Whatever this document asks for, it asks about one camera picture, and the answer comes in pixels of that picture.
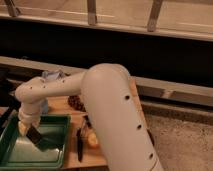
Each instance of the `table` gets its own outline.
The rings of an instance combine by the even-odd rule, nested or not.
[[[130,89],[132,92],[133,100],[136,107],[140,111],[141,118],[146,126],[146,121],[144,118],[144,113],[142,111],[141,102],[138,97],[136,85],[134,79],[131,79]],[[83,149],[83,160],[78,161],[77,150],[76,150],[76,130],[81,126],[82,116],[85,115],[84,112],[76,111],[70,107],[67,103],[68,97],[49,97],[49,114],[68,114],[71,116],[71,127],[68,135],[68,145],[65,153],[65,162],[63,169],[72,168],[86,168],[86,167],[99,167],[106,166],[107,162],[103,156],[100,148],[90,148],[84,140]]]

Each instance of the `brown food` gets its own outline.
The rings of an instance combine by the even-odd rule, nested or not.
[[[69,96],[68,98],[68,104],[74,108],[75,110],[79,110],[82,112],[85,112],[84,104],[81,102],[79,96]]]

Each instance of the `dark background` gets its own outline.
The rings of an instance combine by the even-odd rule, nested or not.
[[[0,19],[0,55],[213,87],[213,42]]]

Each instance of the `dark green tray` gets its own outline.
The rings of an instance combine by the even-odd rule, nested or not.
[[[59,169],[64,153],[70,117],[43,115],[38,131],[43,138],[35,146],[19,135],[18,118],[14,116],[0,137],[0,170]]]

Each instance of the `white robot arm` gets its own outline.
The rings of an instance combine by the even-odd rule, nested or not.
[[[45,97],[82,94],[86,111],[111,171],[162,171],[158,156],[121,65],[99,64],[88,71],[45,83],[36,77],[17,88],[21,124],[38,126]]]

